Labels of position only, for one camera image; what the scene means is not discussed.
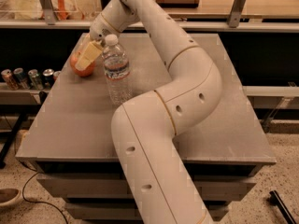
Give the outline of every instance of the speckled floor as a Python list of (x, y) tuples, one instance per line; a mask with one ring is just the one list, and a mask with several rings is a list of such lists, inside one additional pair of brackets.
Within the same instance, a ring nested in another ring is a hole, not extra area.
[[(20, 132), (16, 142), (23, 133)], [(273, 148), (278, 163), (264, 167), (256, 175), (257, 185), (241, 201), (230, 204), (229, 213), (219, 224), (281, 224), (287, 223), (277, 207), (269, 205), (267, 198), (270, 190), (276, 190), (292, 215), (299, 223), (299, 122), (275, 122), (267, 138)], [(35, 172), (24, 168), (14, 158), (15, 146), (11, 146), (5, 162), (5, 169), (0, 170), (0, 189), (22, 189)], [(55, 204), (61, 209), (69, 224), (79, 224), (64, 210), (64, 201), (52, 198), (33, 178), (26, 186), (24, 195), (27, 199)], [(60, 224), (65, 223), (62, 215), (53, 207), (43, 203), (28, 203), (24, 200), (10, 208), (0, 208), (1, 224)]]

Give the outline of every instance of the apple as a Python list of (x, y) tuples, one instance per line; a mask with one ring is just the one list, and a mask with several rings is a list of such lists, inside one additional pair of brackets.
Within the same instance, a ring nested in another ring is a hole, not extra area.
[(70, 65), (72, 67), (72, 70), (80, 77), (90, 76), (93, 73), (93, 70), (95, 67), (95, 62), (92, 62), (89, 66), (87, 66), (85, 70), (79, 71), (75, 66), (78, 61), (79, 56), (80, 56), (80, 51), (76, 51), (76, 52), (73, 52), (73, 54), (71, 54)]

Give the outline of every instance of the water bottle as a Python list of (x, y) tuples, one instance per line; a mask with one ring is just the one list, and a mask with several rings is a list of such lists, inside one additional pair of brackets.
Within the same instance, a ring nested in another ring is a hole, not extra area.
[(121, 105), (133, 96), (130, 82), (130, 64), (123, 46), (116, 35), (105, 38), (102, 63), (113, 105)]

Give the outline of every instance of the shoe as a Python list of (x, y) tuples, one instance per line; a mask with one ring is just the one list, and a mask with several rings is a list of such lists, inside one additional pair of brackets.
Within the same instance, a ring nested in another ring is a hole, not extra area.
[(18, 189), (0, 189), (0, 208), (19, 203), (21, 191)]

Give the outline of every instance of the bottle cap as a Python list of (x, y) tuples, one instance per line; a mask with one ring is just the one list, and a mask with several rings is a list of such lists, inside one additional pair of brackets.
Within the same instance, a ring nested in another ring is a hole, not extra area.
[(110, 34), (110, 35), (106, 36), (105, 42), (109, 46), (114, 46), (119, 43), (119, 39), (116, 35)]

